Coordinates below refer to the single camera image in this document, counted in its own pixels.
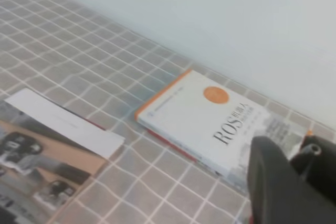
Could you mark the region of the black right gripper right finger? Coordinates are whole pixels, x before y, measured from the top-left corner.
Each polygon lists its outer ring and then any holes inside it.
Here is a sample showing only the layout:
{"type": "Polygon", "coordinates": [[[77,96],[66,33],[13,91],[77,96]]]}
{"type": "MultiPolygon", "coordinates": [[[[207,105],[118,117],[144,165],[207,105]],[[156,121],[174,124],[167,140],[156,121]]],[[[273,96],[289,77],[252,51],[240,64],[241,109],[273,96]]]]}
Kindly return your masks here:
{"type": "Polygon", "coordinates": [[[306,183],[335,204],[334,143],[316,135],[307,135],[290,164],[306,183]]]}

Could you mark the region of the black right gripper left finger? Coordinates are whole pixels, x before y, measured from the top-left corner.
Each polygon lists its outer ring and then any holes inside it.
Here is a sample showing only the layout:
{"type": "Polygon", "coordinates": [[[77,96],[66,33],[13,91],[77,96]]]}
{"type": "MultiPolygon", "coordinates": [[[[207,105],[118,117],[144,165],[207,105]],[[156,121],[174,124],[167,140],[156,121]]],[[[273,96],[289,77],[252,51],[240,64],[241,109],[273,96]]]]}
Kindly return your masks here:
{"type": "Polygon", "coordinates": [[[335,204],[306,183],[265,136],[251,142],[247,182],[250,223],[335,223],[335,204]]]}

